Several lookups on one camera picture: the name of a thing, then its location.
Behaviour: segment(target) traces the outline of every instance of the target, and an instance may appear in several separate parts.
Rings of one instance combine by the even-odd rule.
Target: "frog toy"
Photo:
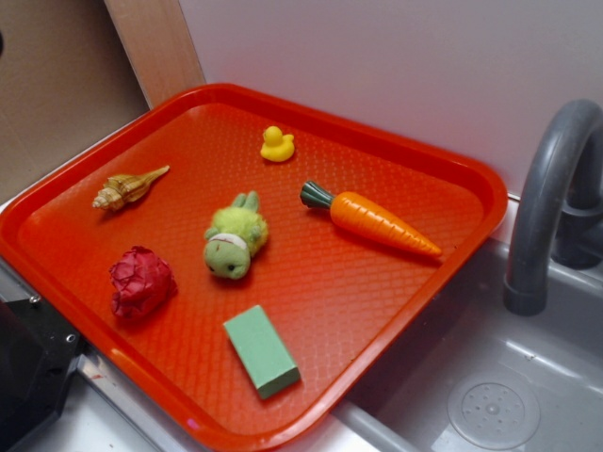
[[[209,270],[221,278],[243,278],[252,258],[268,240],[268,224],[257,213],[260,201],[255,191],[240,193],[233,203],[218,210],[205,232],[204,258]]]

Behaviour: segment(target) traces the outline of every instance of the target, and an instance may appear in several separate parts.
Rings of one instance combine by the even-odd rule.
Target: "sink drain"
[[[470,443],[490,450],[518,447],[540,422],[538,401],[526,384],[497,372],[472,375],[448,397],[448,417]]]

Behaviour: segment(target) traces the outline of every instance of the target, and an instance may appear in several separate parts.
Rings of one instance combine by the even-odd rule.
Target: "toy duck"
[[[272,125],[264,131],[261,154],[271,162],[284,162],[295,152],[292,135],[283,135],[281,129]]]

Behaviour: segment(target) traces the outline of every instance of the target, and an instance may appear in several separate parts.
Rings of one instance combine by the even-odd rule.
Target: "red crumpled object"
[[[109,273],[118,290],[111,301],[117,317],[143,317],[178,290],[168,263],[144,247],[132,247]]]

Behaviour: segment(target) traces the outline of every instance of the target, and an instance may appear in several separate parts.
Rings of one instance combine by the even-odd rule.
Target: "sink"
[[[514,315],[507,255],[486,242],[334,414],[381,450],[603,450],[603,284],[551,264],[546,309]]]

